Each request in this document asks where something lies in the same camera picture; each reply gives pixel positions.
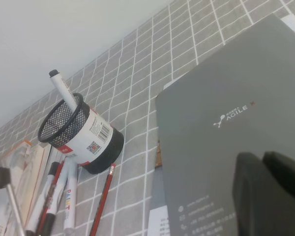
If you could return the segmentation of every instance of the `white wall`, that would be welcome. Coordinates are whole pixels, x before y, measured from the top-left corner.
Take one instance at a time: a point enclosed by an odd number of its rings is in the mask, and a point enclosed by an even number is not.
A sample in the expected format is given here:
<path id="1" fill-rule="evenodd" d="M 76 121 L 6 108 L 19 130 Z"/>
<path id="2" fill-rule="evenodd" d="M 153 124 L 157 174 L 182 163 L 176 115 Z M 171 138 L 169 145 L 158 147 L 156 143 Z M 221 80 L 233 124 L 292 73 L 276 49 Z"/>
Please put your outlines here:
<path id="1" fill-rule="evenodd" d="M 0 127 L 171 0 L 0 0 Z"/>

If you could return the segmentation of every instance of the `gray notebook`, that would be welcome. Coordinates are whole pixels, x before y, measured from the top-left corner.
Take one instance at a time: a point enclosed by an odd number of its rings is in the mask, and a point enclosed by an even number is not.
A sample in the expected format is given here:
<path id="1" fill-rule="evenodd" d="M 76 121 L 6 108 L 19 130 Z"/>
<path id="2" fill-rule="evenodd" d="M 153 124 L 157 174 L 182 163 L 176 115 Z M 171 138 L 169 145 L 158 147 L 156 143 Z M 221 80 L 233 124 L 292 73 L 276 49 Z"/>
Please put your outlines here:
<path id="1" fill-rule="evenodd" d="M 236 236 L 236 156 L 295 159 L 295 34 L 268 16 L 156 98 L 172 236 Z"/>

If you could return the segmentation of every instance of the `pen holder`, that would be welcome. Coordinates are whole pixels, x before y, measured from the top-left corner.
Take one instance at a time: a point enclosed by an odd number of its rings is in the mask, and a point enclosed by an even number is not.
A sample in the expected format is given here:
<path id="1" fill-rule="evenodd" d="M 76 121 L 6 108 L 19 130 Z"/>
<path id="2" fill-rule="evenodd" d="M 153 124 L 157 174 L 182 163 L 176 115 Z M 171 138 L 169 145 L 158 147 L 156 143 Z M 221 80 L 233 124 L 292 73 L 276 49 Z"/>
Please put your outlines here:
<path id="1" fill-rule="evenodd" d="M 38 140 L 50 143 L 68 158 L 97 174 L 117 159 L 124 137 L 89 108 L 79 93 L 74 93 L 77 108 L 71 112 L 64 100 L 46 116 L 38 130 Z"/>

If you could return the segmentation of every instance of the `gray grid wallpaper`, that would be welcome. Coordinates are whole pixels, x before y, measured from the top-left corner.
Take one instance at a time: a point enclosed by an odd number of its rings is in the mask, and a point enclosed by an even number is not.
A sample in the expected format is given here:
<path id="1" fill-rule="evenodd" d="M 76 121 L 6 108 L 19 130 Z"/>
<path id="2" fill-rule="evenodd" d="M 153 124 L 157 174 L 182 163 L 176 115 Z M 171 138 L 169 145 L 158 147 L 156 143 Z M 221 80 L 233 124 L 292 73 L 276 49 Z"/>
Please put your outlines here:
<path id="1" fill-rule="evenodd" d="M 91 108 L 125 136 L 98 235 L 146 235 L 157 146 L 155 97 L 169 81 L 274 12 L 295 14 L 295 0 L 177 0 L 67 80 Z M 0 128 L 0 156 L 23 139 L 38 143 L 52 91 Z M 107 172 L 79 168 L 76 235 L 88 235 Z M 53 228 L 62 235 L 64 201 Z"/>

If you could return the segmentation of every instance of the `red pencil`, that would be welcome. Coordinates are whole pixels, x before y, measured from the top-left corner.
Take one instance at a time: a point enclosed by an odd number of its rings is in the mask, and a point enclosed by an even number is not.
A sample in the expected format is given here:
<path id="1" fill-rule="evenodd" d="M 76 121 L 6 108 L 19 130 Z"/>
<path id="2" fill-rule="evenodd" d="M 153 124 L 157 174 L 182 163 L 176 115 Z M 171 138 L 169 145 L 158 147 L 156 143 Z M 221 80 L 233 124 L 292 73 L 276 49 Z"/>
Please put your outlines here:
<path id="1" fill-rule="evenodd" d="M 105 186 L 104 186 L 104 190 L 103 190 L 103 193 L 102 193 L 102 197 L 100 198 L 98 208 L 97 208 L 97 211 L 96 211 L 96 215 L 95 215 L 95 218 L 94 218 L 93 225 L 92 225 L 92 228 L 90 230 L 89 236 L 95 236 L 96 235 L 98 225 L 99 225 L 99 221 L 100 221 L 100 217 L 102 216 L 104 205 L 105 205 L 105 202 L 106 202 L 108 190 L 109 190 L 110 184 L 111 184 L 112 179 L 113 179 L 115 168 L 116 168 L 116 165 L 114 163 L 109 168 L 108 175 L 107 175 L 106 182 L 105 182 Z"/>

